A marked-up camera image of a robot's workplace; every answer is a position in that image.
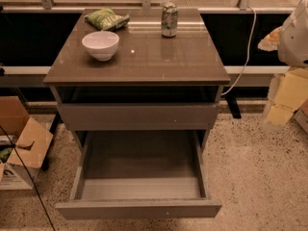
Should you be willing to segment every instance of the green bag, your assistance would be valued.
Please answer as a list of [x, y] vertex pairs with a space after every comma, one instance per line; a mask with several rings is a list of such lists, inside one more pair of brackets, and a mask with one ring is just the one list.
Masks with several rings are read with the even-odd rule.
[[85, 16], [85, 20], [94, 26], [97, 30], [114, 31], [125, 26], [130, 17], [116, 15], [111, 8], [104, 8]]

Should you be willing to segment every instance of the speckled floor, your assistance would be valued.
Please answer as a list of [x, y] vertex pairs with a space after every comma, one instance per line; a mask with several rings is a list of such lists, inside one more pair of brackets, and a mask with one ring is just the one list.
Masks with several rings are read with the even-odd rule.
[[[222, 202], [215, 219], [70, 220], [55, 210], [69, 199], [79, 149], [58, 126], [38, 177], [38, 190], [57, 230], [308, 230], [308, 136], [291, 121], [282, 131], [261, 129], [260, 110], [243, 118], [218, 115], [204, 153], [213, 199]], [[52, 117], [34, 115], [49, 124]], [[52, 230], [34, 191], [0, 191], [0, 230]]]

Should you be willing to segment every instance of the closed drawer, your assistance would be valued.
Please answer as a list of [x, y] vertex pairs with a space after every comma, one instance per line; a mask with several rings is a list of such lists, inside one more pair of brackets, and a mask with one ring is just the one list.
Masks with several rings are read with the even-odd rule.
[[193, 131], [89, 132], [67, 219], [213, 218], [198, 138]]
[[218, 115], [205, 104], [62, 104], [68, 130], [163, 130], [212, 128]]

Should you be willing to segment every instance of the soda can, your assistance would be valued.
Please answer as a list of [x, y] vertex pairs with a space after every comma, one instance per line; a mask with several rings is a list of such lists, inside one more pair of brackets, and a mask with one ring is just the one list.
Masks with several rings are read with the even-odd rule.
[[177, 29], [177, 6], [173, 3], [163, 5], [162, 12], [162, 35], [165, 37], [174, 37]]

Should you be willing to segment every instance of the white bowl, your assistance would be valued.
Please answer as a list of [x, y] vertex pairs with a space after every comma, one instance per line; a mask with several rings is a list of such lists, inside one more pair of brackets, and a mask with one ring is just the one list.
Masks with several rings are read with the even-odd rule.
[[116, 52], [119, 37], [109, 31], [99, 31], [86, 35], [82, 43], [87, 52], [99, 61], [109, 60]]

